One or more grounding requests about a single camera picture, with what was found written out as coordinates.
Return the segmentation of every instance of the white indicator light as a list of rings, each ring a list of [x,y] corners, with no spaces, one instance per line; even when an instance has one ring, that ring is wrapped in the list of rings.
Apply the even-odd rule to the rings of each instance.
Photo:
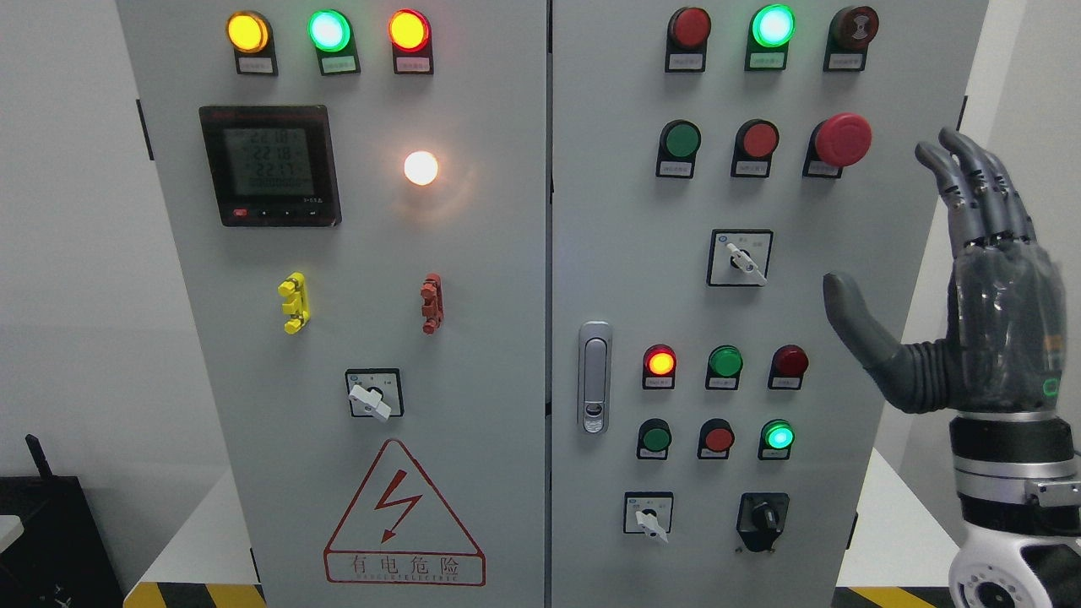
[[[439,161],[425,150],[405,157],[405,179],[418,186],[427,186],[439,175]]]

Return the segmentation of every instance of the high voltage warning sign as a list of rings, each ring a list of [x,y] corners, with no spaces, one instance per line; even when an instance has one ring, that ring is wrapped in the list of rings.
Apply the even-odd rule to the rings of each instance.
[[[484,552],[398,439],[387,439],[323,550],[332,583],[484,584]]]

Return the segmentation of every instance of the illuminated green light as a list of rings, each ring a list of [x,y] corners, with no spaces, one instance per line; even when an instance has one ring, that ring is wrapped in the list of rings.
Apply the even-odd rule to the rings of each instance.
[[[792,39],[796,32],[796,16],[792,10],[784,4],[763,6],[755,15],[750,31],[755,41],[768,49],[782,47]]]
[[[788,446],[791,446],[792,440],[796,439],[792,426],[784,420],[768,424],[765,431],[762,432],[762,436],[765,438],[765,445],[774,450],[784,450]]]
[[[336,53],[349,43],[349,21],[337,11],[318,11],[308,21],[308,36],[320,51]]]

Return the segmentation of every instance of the green indicator light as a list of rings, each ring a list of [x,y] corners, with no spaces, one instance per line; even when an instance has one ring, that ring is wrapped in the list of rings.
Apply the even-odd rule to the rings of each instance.
[[[697,151],[702,140],[698,130],[686,122],[681,122],[672,127],[665,137],[665,147],[668,154],[677,158],[686,158]]]
[[[320,51],[336,53],[346,48],[352,34],[345,15],[337,11],[319,11],[308,21],[308,36]]]
[[[721,346],[709,356],[709,368],[721,378],[735,378],[743,369],[743,356],[735,346]]]
[[[642,437],[642,445],[651,452],[660,452],[672,442],[672,436],[664,428],[651,428]]]
[[[784,4],[770,4],[763,6],[755,15],[750,31],[755,36],[755,41],[773,49],[782,47],[792,39],[796,32],[796,16],[792,10]]]
[[[796,439],[796,434],[792,433],[792,426],[785,422],[784,420],[778,420],[776,422],[771,422],[762,431],[762,437],[765,439],[765,445],[770,446],[774,450],[784,450],[788,446],[792,445],[792,440]]]

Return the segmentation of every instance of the green push button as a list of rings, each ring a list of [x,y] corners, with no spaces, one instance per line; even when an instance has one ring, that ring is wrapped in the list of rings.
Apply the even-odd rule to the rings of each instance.
[[[676,158],[686,158],[698,151],[702,135],[690,122],[679,122],[665,135],[665,149]]]
[[[721,378],[735,378],[743,369],[743,355],[735,346],[721,346],[709,355],[709,369]]]
[[[788,421],[776,420],[765,425],[762,429],[762,438],[765,445],[774,450],[784,450],[792,445],[796,434],[792,433],[792,425]]]
[[[663,452],[672,442],[672,436],[664,428],[650,428],[642,437],[642,445],[651,452]]]

